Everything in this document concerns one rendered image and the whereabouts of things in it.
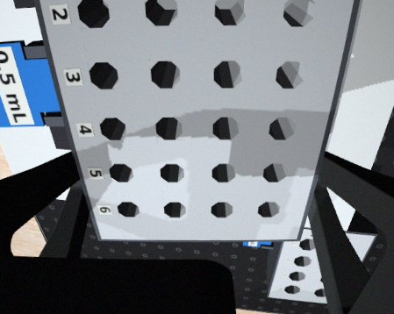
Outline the black tube block with white holed top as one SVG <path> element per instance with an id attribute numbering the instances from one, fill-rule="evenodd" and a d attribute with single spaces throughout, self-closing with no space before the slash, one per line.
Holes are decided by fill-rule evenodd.
<path id="1" fill-rule="evenodd" d="M 350 225 L 344 232 L 363 262 L 377 236 L 375 225 L 355 210 Z M 267 297 L 309 303 L 326 303 L 325 290 L 310 227 L 304 228 L 301 242 L 243 242 L 243 246 L 260 247 L 260 244 L 261 248 L 269 249 Z"/>

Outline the black perforated breadboard plate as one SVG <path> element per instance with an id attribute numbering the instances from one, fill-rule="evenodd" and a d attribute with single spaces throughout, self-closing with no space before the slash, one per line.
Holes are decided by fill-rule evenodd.
<path id="1" fill-rule="evenodd" d="M 394 106 L 371 170 L 394 178 Z M 47 242 L 57 223 L 65 200 L 55 199 L 35 215 Z M 386 250 L 383 232 L 377 236 L 363 261 L 372 275 Z M 133 242 L 98 241 L 89 216 L 80 258 L 136 260 L 212 260 L 227 267 L 233 275 L 235 306 L 273 314 L 329 314 L 326 303 L 307 303 L 267 297 L 267 258 L 269 249 L 243 246 L 243 242 Z"/>

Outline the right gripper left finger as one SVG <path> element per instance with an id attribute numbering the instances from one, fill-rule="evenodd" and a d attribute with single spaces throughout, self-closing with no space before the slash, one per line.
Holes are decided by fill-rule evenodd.
<path id="1" fill-rule="evenodd" d="M 90 211 L 72 151 L 0 180 L 0 255 L 13 255 L 13 234 L 67 189 L 39 257 L 80 258 Z"/>

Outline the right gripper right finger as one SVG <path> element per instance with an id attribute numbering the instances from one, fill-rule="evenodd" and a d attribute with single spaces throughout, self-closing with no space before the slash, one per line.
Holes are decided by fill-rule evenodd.
<path id="1" fill-rule="evenodd" d="M 371 276 L 326 187 L 383 232 L 386 250 Z M 325 151 L 308 218 L 329 314 L 394 314 L 394 178 Z"/>

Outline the grey mixer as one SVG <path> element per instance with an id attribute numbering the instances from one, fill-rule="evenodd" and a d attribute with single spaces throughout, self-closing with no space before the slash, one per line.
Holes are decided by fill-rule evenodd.
<path id="1" fill-rule="evenodd" d="M 42 40 L 34 1 L 0 0 L 0 42 L 22 39 Z M 360 0 L 326 151 L 371 170 L 393 106 L 394 0 Z M 13 174 L 71 151 L 65 126 L 0 127 L 0 146 Z M 355 209 L 326 188 L 347 231 Z"/>

